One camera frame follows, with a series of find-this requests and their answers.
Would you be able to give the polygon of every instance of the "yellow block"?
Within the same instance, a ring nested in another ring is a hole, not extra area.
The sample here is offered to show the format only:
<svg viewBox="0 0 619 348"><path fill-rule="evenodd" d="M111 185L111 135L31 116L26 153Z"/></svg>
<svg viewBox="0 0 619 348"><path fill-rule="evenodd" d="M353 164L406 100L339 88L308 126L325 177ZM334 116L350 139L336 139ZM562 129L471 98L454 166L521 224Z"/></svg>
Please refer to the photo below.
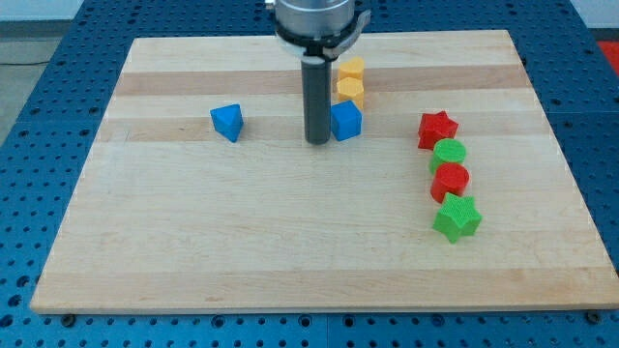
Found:
<svg viewBox="0 0 619 348"><path fill-rule="evenodd" d="M338 82L338 100L353 101L360 110L364 109L364 83L357 78L347 77Z"/></svg>
<svg viewBox="0 0 619 348"><path fill-rule="evenodd" d="M338 68L338 81L347 77L354 77L364 80L364 67L366 63L361 57L354 57L347 62L343 62Z"/></svg>

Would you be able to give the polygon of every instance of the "metal cylinder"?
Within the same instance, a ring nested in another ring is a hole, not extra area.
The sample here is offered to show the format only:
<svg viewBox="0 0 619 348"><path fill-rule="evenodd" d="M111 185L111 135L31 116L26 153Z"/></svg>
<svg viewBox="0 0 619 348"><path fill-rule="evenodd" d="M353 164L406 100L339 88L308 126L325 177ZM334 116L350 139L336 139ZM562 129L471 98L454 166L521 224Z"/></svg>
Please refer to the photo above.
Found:
<svg viewBox="0 0 619 348"><path fill-rule="evenodd" d="M331 136L331 63L301 63L306 140L320 145Z"/></svg>
<svg viewBox="0 0 619 348"><path fill-rule="evenodd" d="M286 30L304 37L338 35L353 18L353 0L277 0L276 19Z"/></svg>

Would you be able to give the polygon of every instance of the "green block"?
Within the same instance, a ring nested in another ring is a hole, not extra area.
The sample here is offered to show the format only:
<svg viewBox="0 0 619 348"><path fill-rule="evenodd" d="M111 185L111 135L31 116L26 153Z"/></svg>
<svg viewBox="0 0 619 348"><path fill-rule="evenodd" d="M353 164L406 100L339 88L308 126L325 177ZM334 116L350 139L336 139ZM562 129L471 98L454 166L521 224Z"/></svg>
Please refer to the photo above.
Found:
<svg viewBox="0 0 619 348"><path fill-rule="evenodd" d="M458 197L447 192L432 228L453 244L462 236L473 236L480 222L482 215L475 209L474 197Z"/></svg>
<svg viewBox="0 0 619 348"><path fill-rule="evenodd" d="M452 138L441 139L434 145L432 159L429 162L429 172L434 175L441 164L463 163L464 158L466 158L466 148L461 142Z"/></svg>

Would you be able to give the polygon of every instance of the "red star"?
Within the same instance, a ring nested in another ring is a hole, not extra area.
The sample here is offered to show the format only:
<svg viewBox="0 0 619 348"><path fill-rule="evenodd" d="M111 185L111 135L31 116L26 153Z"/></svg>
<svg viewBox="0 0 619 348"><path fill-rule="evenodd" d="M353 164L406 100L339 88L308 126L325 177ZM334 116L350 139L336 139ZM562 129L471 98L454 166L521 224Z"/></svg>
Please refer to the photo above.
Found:
<svg viewBox="0 0 619 348"><path fill-rule="evenodd" d="M456 136L457 123L447 116L447 112L441 111L436 114L425 113L419 126L420 149L434 150L434 144L438 140L453 138Z"/></svg>

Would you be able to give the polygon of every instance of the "blue block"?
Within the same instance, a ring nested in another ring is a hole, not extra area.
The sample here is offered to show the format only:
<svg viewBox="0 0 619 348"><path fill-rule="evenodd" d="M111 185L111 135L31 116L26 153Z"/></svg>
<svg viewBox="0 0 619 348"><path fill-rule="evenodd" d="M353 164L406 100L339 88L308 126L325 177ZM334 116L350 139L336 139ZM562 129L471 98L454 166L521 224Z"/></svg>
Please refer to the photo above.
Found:
<svg viewBox="0 0 619 348"><path fill-rule="evenodd" d="M353 101L331 106L331 131L338 141L361 134L361 111Z"/></svg>
<svg viewBox="0 0 619 348"><path fill-rule="evenodd" d="M231 142L236 142L243 127L241 105L232 104L211 110L215 131Z"/></svg>

